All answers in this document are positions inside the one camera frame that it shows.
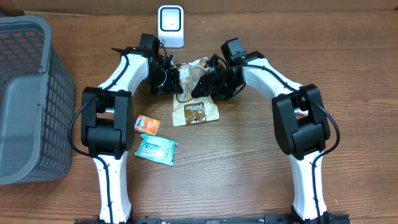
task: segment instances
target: robotic arm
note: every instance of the robotic arm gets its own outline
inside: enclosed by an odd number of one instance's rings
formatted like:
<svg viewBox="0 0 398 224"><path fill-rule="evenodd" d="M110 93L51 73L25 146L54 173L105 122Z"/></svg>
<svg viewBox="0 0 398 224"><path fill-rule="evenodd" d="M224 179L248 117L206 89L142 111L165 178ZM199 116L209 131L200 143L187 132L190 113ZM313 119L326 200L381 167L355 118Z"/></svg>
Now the robotic arm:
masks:
<svg viewBox="0 0 398 224"><path fill-rule="evenodd" d="M99 88L86 87L82 96L82 107L85 106L85 109L81 112L81 141L84 146L88 146L91 157L99 157L104 161L94 159L101 191L101 213L96 222L160 224L164 220L131 218L126 162L134 137L132 95L142 81L151 84L153 95L182 93L178 70L172 65L172 56L159 54L159 40L153 35L143 34L138 47L114 50L121 54L119 67ZM315 169L318 207L322 215L320 218L315 205L312 162L325 149L325 141L330 137L326 116L310 103L311 101L323 107L318 88L312 84L302 86L290 81L272 68L259 52L247 54L237 38L227 41L221 50L228 68L219 74L202 76L192 91L192 96L197 98L211 95L214 100L227 100L238 86L246 84L253 86L272 102L275 137L282 151L289 155L293 171L295 198L292 215L266 215L262 221L256 219L249 222L349 223L347 215L333 216L326 211L322 196L322 159L317 160ZM208 64L213 65L217 58L218 56L212 57ZM97 113L104 112L114 113L114 119L96 117ZM295 113L306 116L296 119ZM186 220L165 222L181 224ZM202 223L203 220L189 222L196 224ZM222 221L210 220L210 222L219 224Z"/></svg>

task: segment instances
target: light blue packet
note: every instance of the light blue packet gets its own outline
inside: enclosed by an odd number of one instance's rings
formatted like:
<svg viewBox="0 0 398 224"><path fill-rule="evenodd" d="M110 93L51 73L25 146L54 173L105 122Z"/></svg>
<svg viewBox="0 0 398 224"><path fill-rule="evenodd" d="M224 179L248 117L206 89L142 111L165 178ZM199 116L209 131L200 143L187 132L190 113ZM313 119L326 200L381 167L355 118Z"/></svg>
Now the light blue packet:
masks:
<svg viewBox="0 0 398 224"><path fill-rule="evenodd" d="M178 142L148 134L141 134L141 137L142 143L134 155L169 166L174 165L174 147L178 146Z"/></svg>

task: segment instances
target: wooden table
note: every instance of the wooden table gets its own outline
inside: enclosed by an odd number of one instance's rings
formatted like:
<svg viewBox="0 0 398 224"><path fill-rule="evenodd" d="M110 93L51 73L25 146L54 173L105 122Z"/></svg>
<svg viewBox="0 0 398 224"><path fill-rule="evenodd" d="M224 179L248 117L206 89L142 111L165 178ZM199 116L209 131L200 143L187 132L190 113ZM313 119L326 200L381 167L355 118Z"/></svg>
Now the wooden table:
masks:
<svg viewBox="0 0 398 224"><path fill-rule="evenodd" d="M76 81L76 110L86 86L105 81L119 64L111 47L157 33L157 16L49 17L53 45ZM398 12L188 14L179 62L221 54L226 40L262 52L295 82L316 84L341 131L323 164L328 210L353 223L398 222ZM173 167L134 156L127 163L135 217L250 217L290 213L294 198L288 157L279 149L271 104L247 87L217 102L220 120L173 127L172 97L136 93L134 115L162 121L159 136L179 142ZM75 142L82 147L80 122ZM334 143L332 134L328 146ZM0 223L73 223L100 212L91 159L73 153L72 168L52 182L0 187Z"/></svg>

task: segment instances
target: orange packet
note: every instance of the orange packet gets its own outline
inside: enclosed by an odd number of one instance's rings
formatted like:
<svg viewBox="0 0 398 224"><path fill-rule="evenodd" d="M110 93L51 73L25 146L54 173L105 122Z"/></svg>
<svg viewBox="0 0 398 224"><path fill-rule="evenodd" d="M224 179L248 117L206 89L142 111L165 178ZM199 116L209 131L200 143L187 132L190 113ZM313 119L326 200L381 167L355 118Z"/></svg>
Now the orange packet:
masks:
<svg viewBox="0 0 398 224"><path fill-rule="evenodd" d="M134 127L140 133L156 135L160 128L160 121L140 114Z"/></svg>

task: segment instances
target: gray plastic bin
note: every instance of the gray plastic bin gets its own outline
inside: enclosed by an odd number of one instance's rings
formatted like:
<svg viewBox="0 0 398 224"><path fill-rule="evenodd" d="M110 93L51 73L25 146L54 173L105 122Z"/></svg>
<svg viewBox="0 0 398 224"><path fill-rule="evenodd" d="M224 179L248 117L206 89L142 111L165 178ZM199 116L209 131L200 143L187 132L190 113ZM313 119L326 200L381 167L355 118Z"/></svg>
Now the gray plastic bin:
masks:
<svg viewBox="0 0 398 224"><path fill-rule="evenodd" d="M0 184L67 174L75 84L36 16L0 18Z"/></svg>

